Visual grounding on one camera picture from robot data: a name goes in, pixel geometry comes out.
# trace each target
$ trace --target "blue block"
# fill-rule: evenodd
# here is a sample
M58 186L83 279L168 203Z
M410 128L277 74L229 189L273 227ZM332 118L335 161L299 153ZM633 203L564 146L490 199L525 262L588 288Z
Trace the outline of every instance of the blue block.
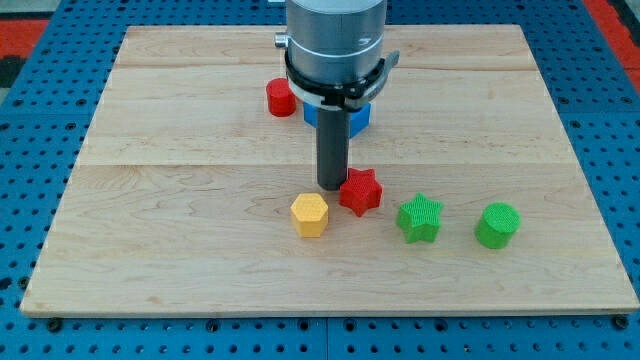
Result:
M349 139L353 139L364 128L369 126L369 118L371 117L371 104L365 105L360 111L351 114L351 123L349 124ZM316 107L304 103L304 121L316 127L318 120L316 119Z

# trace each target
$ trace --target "blue pegboard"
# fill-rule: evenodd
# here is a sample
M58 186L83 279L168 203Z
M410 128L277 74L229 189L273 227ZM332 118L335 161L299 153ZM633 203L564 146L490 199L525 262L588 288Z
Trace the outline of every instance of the blue pegboard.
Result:
M390 0L387 20L522 26L640 291L640 100L582 3ZM283 9L263 0L62 1L0 108L0 358L638 357L637 314L61 323L22 316L22 288L127 26L284 22Z

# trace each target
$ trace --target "wooden board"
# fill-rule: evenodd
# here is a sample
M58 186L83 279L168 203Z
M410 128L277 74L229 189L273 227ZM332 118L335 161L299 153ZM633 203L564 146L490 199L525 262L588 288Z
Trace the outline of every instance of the wooden board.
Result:
M26 290L35 317L624 313L637 297L517 26L389 26L402 57L350 160L375 167L362 218L323 192L303 240L289 206L314 181L273 27L132 27ZM395 226L416 192L445 204L437 242ZM506 201L505 249L473 236Z

